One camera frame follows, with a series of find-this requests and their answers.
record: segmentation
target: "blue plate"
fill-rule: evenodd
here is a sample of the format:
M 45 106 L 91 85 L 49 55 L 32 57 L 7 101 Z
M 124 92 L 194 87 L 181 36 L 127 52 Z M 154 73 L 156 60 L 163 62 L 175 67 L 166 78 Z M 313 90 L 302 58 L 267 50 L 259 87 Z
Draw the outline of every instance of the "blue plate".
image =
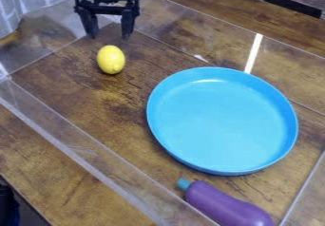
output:
M 243 175 L 290 151 L 298 121 L 284 94 L 241 71 L 198 67 L 167 77 L 147 103 L 150 129 L 170 155 L 217 175 Z

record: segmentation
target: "wooden table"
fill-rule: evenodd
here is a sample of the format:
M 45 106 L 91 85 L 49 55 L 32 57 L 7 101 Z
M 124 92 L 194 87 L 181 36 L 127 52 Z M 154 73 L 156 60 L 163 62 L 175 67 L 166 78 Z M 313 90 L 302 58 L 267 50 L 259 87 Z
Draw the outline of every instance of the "wooden table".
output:
M 174 1 L 325 56 L 321 20 L 257 0 Z M 186 22 L 178 24 L 190 28 Z M 177 37 L 179 44 L 182 32 L 170 34 L 163 32 L 162 36 L 167 40 Z M 281 162 L 243 177 L 217 177 L 189 169 L 155 142 L 143 112 L 148 94 L 171 73 L 206 63 L 138 32 L 124 44 L 116 26 L 108 26 L 95 41 L 84 38 L 75 42 L 15 72 L 12 79 L 175 194 L 181 195 L 175 189 L 179 177 L 202 179 L 263 207 L 280 223 L 324 149 L 325 66 L 317 61 L 308 65 L 300 52 L 290 60 L 292 48 L 271 43 L 271 51 L 262 57 L 271 64 L 258 59 L 254 74 L 290 98 L 300 119 L 300 138 Z M 104 75 L 96 68 L 95 54 L 103 45 L 120 46 L 127 52 L 127 68 L 118 76 Z M 217 64 L 242 69 L 234 52 L 227 56 Z M 53 225 L 154 225 L 4 107 L 0 112 L 1 175 Z

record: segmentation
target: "lemon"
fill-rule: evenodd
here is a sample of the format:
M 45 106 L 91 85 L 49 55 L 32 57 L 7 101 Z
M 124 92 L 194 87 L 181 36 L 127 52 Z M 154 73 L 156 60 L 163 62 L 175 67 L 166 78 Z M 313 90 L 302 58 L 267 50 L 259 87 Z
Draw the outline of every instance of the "lemon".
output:
M 126 65 L 126 56 L 119 47 L 102 47 L 98 51 L 96 63 L 106 73 L 116 74 Z

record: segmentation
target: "yellow lemon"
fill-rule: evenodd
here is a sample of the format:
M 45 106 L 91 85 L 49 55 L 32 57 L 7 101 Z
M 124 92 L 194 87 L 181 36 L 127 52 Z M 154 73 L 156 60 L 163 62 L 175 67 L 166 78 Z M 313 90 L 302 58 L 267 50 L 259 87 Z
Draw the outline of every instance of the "yellow lemon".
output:
M 126 56 L 119 47 L 102 47 L 98 51 L 96 63 L 106 73 L 116 74 L 126 65 Z

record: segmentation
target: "blue plastic plate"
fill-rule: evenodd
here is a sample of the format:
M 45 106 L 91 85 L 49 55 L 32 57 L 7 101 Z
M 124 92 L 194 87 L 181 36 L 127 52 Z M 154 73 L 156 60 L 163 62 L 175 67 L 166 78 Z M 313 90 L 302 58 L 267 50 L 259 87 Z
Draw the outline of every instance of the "blue plastic plate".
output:
M 298 122 L 284 94 L 241 71 L 198 67 L 167 77 L 147 103 L 150 129 L 170 155 L 217 175 L 243 175 L 290 151 Z

